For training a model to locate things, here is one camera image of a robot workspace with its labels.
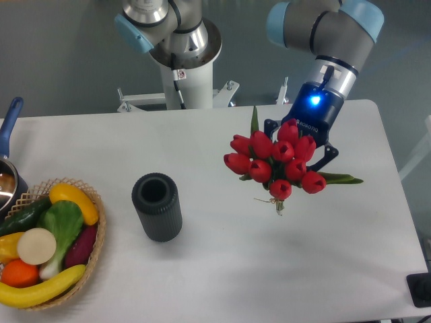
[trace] yellow banana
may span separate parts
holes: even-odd
[[[0,303],[13,308],[29,308],[60,295],[78,282],[86,271],[84,264],[70,267],[43,283],[26,288],[0,283]]]
[[[51,203],[66,200],[72,201],[81,209],[86,225],[93,225],[99,220],[99,214],[92,200],[78,187],[68,183],[55,184],[49,191]]]

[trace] flower stem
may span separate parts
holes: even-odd
[[[282,216],[282,211],[284,210],[284,201],[276,200],[275,209],[277,210],[277,214]]]

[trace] toy vegetable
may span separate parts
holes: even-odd
[[[42,280],[50,279],[61,272],[63,259],[80,233],[82,224],[81,210],[71,201],[54,203],[40,217],[38,227],[50,231],[57,241],[54,256],[40,267],[39,276]]]

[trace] cucumber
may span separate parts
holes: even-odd
[[[14,234],[16,232],[24,232],[36,227],[42,212],[50,207],[51,201],[48,196],[34,201],[32,204],[24,207],[21,211],[15,213],[15,215],[5,219],[5,221],[0,225],[0,237],[6,236],[7,234]]]

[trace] pot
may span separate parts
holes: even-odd
[[[0,128],[0,223],[3,223],[15,202],[28,189],[26,182],[18,174],[15,166],[8,160],[12,129],[21,112],[23,103],[22,98],[12,100]]]

